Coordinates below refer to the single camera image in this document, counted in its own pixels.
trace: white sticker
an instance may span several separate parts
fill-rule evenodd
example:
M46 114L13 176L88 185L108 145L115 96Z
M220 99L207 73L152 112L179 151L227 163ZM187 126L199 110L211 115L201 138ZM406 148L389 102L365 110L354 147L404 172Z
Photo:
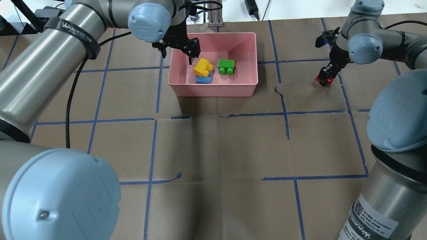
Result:
M363 222L368 228L375 231L382 237L389 238L396 227L399 225L398 222L390 219L373 207L371 207L365 200L363 195L360 195L359 200L356 202L353 208L360 221Z
M356 233L355 230L353 230L350 223L348 221L345 221L344 226L339 232L338 240L363 240L363 239L364 239L363 237L361 237L359 234Z

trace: screw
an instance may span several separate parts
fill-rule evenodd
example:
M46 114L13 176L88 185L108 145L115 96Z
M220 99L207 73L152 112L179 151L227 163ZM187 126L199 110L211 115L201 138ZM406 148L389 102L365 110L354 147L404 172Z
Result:
M45 218L48 218L49 215L50 215L50 213L48 211L45 211L45 212L41 213L40 218L45 219Z

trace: red object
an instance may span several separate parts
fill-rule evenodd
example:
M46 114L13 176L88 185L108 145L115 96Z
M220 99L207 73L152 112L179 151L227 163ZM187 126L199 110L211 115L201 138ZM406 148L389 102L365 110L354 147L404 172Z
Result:
M320 82L319 75L317 75L316 81ZM332 83L332 81L333 81L333 78L332 77L328 77L328 79L326 80L326 84L330 85Z

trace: yellow toy block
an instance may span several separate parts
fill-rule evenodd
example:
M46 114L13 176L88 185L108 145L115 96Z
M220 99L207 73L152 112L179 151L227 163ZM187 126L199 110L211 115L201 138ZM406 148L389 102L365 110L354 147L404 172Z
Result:
M199 62L193 68L194 74L199 77L209 76L209 72L214 69L214 66L206 59L201 58Z

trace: blue toy block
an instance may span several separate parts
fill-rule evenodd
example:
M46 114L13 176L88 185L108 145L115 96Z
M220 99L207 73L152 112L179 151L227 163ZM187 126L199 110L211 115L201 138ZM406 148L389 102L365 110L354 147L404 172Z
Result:
M212 75L212 72L209 72L209 76L207 77L196 76L196 83L197 84L211 83L212 82L211 75Z

